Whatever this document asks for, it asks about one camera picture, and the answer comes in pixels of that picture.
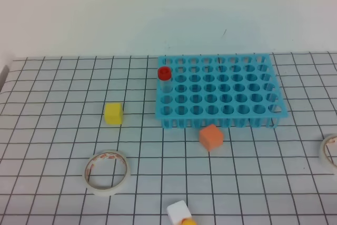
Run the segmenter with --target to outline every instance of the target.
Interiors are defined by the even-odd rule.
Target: white grid surface
[[[157,58],[27,58],[0,93],[0,225],[170,224],[189,205],[198,224],[337,224],[337,184],[318,147],[337,132],[337,54],[272,54],[290,116],[276,129],[223,129],[207,153],[198,130],[154,118]],[[121,126],[105,102],[123,102]],[[87,159],[118,149],[131,164],[124,192],[87,193]],[[329,150],[337,163],[337,148]],[[96,180],[114,184],[117,166]]]

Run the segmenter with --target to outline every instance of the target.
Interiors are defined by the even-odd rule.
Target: test tube
[[[172,91],[172,72],[167,66],[160,67],[158,69],[158,78],[160,83],[160,88],[163,93],[169,93]]]

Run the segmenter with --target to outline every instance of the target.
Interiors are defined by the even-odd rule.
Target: red tube cap
[[[158,69],[158,78],[162,81],[170,80],[172,78],[171,69],[167,66],[160,67]]]

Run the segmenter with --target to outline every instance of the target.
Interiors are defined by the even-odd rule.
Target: tape roll
[[[89,183],[89,176],[90,176],[91,170],[96,166],[96,162],[102,161],[103,159],[119,159],[125,165],[126,171],[125,171],[124,178],[121,180],[121,182],[118,185],[114,187],[111,187],[111,188],[97,187]],[[89,159],[89,162],[87,166],[85,167],[85,171],[83,173],[83,179],[84,179],[86,187],[88,188],[90,192],[92,192],[94,195],[104,197],[104,196],[111,196],[116,193],[119,193],[123,189],[130,175],[131,175],[130,166],[125,156],[115,150],[106,150],[100,154],[94,155],[92,158]]]
[[[320,150],[319,150],[319,157],[320,157],[322,165],[327,170],[337,175],[337,166],[332,163],[332,161],[329,159],[329,156],[327,155],[325,151],[325,146],[327,146],[330,143],[335,143],[335,145],[337,145],[337,134],[328,136],[322,141]]]

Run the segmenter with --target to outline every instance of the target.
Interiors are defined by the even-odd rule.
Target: white wall
[[[16,57],[337,50],[335,0],[0,0],[0,9],[0,53]]]

